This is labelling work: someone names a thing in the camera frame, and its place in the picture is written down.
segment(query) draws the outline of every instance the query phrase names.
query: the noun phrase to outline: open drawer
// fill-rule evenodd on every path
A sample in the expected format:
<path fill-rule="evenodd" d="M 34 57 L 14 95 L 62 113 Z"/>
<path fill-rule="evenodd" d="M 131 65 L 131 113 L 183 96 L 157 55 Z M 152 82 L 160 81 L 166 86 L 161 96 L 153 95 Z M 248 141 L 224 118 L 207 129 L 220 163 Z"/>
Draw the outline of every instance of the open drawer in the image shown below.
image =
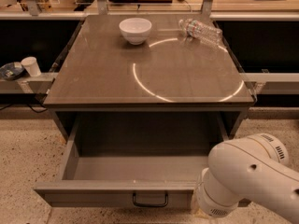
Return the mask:
<path fill-rule="evenodd" d="M 190 207 L 222 141 L 218 112 L 81 112 L 53 183 L 35 191 L 51 206 Z"/>

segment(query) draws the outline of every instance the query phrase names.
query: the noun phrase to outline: drawer handle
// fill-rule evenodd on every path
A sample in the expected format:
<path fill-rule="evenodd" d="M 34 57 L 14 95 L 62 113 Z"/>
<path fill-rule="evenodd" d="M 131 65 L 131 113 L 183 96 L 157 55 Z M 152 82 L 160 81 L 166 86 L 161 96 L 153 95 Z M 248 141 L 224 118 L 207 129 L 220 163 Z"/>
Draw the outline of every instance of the drawer handle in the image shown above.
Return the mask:
<path fill-rule="evenodd" d="M 138 207 L 166 207 L 168 205 L 168 194 L 165 194 L 165 202 L 161 204 L 138 203 L 136 193 L 133 193 L 133 204 Z"/>

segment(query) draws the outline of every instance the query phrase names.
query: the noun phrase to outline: white robotic arm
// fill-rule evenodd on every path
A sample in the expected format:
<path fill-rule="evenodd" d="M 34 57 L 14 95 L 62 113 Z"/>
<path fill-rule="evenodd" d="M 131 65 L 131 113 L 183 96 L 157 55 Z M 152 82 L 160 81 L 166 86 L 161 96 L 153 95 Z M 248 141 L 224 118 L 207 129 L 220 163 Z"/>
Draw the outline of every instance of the white robotic arm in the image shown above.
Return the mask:
<path fill-rule="evenodd" d="M 225 217 L 247 198 L 299 223 L 299 173 L 276 137 L 260 133 L 224 141 L 209 153 L 193 198 L 212 217 Z"/>

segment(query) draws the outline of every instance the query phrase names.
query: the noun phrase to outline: drawer front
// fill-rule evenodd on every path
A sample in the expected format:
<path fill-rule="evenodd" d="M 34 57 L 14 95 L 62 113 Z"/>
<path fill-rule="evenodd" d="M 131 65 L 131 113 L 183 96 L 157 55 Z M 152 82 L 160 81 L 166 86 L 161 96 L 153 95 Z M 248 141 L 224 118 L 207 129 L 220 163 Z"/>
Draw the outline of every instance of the drawer front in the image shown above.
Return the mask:
<path fill-rule="evenodd" d="M 36 192 L 53 207 L 175 207 L 190 208 L 192 190 L 100 190 L 50 187 Z"/>

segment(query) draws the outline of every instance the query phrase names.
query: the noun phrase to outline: white cup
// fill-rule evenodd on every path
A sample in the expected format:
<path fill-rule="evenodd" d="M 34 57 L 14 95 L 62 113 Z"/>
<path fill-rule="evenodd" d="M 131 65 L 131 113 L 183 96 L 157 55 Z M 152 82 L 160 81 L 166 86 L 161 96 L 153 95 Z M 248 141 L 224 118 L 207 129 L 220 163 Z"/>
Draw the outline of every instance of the white cup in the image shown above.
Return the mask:
<path fill-rule="evenodd" d="M 38 77 L 41 73 L 36 60 L 36 57 L 30 56 L 21 60 L 21 65 L 24 66 L 30 77 Z"/>

